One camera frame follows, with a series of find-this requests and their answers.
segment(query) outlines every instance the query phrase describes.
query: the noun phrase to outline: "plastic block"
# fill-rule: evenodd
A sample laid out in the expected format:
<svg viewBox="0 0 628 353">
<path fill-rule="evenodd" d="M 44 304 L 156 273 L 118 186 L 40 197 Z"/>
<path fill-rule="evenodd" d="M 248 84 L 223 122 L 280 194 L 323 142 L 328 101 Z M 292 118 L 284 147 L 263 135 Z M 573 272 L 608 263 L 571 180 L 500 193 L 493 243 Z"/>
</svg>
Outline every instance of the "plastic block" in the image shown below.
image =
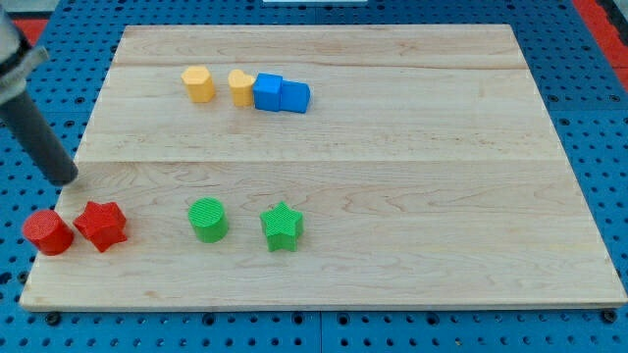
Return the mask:
<svg viewBox="0 0 628 353">
<path fill-rule="evenodd" d="M 268 241 L 268 251 L 296 251 L 296 240 L 303 234 L 303 214 L 292 210 L 282 201 L 273 210 L 262 213 L 260 219 Z"/>
<path fill-rule="evenodd" d="M 74 220 L 78 231 L 100 252 L 115 243 L 127 241 L 124 234 L 126 223 L 127 218 L 115 202 L 98 204 L 88 201 L 83 213 Z"/>
<path fill-rule="evenodd" d="M 283 81 L 280 110 L 305 113 L 310 102 L 310 87 L 306 83 Z"/>
<path fill-rule="evenodd" d="M 270 112 L 279 112 L 282 91 L 281 76 L 259 74 L 253 84 L 255 108 Z"/>
<path fill-rule="evenodd" d="M 220 201 L 206 197 L 194 202 L 187 212 L 187 218 L 202 242 L 216 242 L 227 235 L 229 223 Z"/>
<path fill-rule="evenodd" d="M 59 255 L 75 239 L 72 230 L 51 210 L 37 211 L 22 225 L 22 233 L 44 255 Z"/>
<path fill-rule="evenodd" d="M 187 68 L 181 75 L 189 100 L 193 103 L 206 103 L 216 95 L 216 88 L 209 70 L 203 66 Z"/>
<path fill-rule="evenodd" d="M 253 105 L 253 83 L 255 83 L 255 78 L 242 70 L 232 70 L 229 73 L 229 88 L 235 106 Z"/>
</svg>

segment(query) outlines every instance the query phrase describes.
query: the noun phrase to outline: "blue block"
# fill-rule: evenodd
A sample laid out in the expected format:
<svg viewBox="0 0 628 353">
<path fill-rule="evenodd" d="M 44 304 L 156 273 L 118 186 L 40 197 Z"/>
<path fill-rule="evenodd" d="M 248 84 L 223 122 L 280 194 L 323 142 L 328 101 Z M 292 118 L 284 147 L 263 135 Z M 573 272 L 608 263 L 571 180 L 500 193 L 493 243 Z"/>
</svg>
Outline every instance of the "blue block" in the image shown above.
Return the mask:
<svg viewBox="0 0 628 353">
<path fill-rule="evenodd" d="M 271 112 L 279 112 L 282 91 L 281 76 L 259 74 L 253 84 L 255 108 Z"/>
<path fill-rule="evenodd" d="M 310 101 L 310 87 L 306 83 L 283 81 L 280 109 L 283 111 L 305 113 Z"/>
</svg>

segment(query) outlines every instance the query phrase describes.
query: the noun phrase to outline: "wooden table surface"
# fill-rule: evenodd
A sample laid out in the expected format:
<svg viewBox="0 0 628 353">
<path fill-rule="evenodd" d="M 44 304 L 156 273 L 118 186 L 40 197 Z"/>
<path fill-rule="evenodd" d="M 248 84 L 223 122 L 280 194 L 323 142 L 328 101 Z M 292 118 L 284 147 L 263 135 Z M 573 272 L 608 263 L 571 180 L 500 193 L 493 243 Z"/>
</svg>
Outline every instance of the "wooden table surface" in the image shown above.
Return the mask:
<svg viewBox="0 0 628 353">
<path fill-rule="evenodd" d="M 217 96 L 188 101 L 206 65 Z M 232 69 L 307 82 L 234 107 Z M 613 307 L 626 294 L 508 25 L 130 26 L 57 205 L 116 201 L 129 241 L 38 255 L 31 311 Z M 231 230 L 186 212 L 223 201 Z M 259 214 L 304 215 L 269 253 Z"/>
</svg>

